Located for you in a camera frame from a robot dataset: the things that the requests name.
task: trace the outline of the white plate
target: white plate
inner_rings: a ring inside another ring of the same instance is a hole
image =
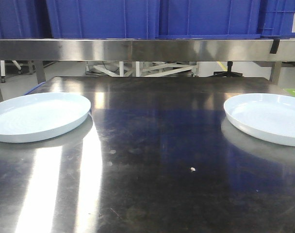
[[[229,121],[262,140],[295,146],[295,98],[275,94],[243,94],[224,103]]]
[[[62,135],[88,115],[90,101],[70,93],[40,93],[0,103],[0,142],[35,142]]]

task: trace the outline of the blue plastic bin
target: blue plastic bin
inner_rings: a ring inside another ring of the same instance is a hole
[[[259,38],[260,1],[162,0],[160,38]]]
[[[262,0],[259,30],[263,37],[295,37],[295,0]]]
[[[45,0],[0,0],[0,39],[51,37]]]
[[[55,38],[155,39],[160,0],[47,0]]]

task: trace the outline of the storage bin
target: storage bin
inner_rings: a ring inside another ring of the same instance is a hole
[[[45,0],[0,0],[0,39],[51,37]]]
[[[160,38],[258,38],[260,1],[161,0]]]
[[[295,0],[262,0],[258,32],[263,37],[295,37]]]
[[[55,38],[155,39],[160,0],[47,0]]]

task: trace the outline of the metal frame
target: metal frame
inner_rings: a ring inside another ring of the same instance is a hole
[[[280,40],[0,40],[0,60],[34,60],[38,82],[45,81],[42,61],[270,61],[295,62],[295,39]],[[140,64],[135,63],[136,75]],[[273,69],[271,80],[278,79]]]

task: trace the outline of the black clip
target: black clip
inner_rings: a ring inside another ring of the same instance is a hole
[[[279,43],[280,43],[279,39],[274,39],[272,48],[270,49],[270,52],[269,52],[270,54],[276,54],[278,52]]]

